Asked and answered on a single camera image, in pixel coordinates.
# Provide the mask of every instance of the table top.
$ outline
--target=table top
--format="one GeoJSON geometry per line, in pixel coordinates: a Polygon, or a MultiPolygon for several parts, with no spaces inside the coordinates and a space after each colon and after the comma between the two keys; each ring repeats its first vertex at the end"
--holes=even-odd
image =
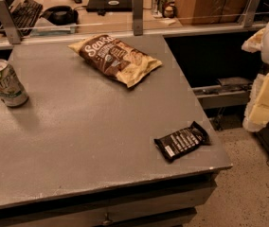
{"type": "Polygon", "coordinates": [[[163,62],[133,89],[87,65],[71,43],[14,46],[9,62],[29,101],[0,100],[0,208],[232,166],[165,39],[120,39],[163,62]],[[168,163],[153,139],[192,121],[212,145],[168,163]]]}

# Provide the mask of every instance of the keyboard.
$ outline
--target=keyboard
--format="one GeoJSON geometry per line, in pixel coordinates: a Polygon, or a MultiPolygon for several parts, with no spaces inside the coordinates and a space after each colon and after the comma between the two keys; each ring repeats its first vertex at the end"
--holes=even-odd
{"type": "Polygon", "coordinates": [[[23,36],[30,33],[40,16],[42,8],[43,5],[34,0],[25,0],[23,3],[19,3],[12,12],[12,19],[16,26],[20,28],[23,36]]]}

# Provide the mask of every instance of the snack bag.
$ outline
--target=snack bag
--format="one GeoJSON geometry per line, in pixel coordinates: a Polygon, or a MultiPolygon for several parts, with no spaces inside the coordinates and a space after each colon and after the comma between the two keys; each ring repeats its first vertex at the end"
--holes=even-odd
{"type": "Polygon", "coordinates": [[[101,73],[125,83],[128,88],[162,64],[160,60],[106,34],[92,36],[68,47],[101,73]]]}

